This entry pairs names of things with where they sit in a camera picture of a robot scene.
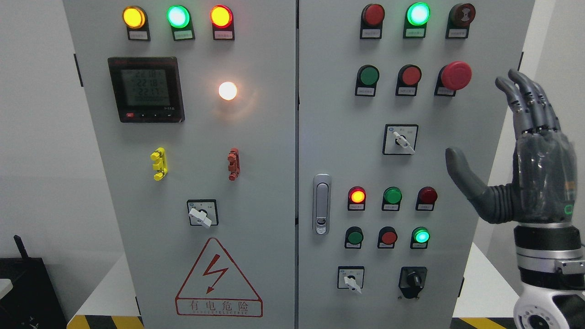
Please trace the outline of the gray robotic hand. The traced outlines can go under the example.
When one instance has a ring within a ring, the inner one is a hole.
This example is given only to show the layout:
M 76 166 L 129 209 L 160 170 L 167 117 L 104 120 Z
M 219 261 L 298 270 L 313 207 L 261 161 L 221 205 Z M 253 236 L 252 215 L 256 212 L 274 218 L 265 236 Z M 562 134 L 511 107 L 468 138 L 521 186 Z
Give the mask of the gray robotic hand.
M 565 223 L 572 219 L 577 198 L 576 152 L 562 133 L 543 88 L 516 69 L 498 77 L 506 95 L 516 138 L 513 178 L 488 186 L 470 169 L 458 148 L 445 151 L 447 172 L 488 223 Z

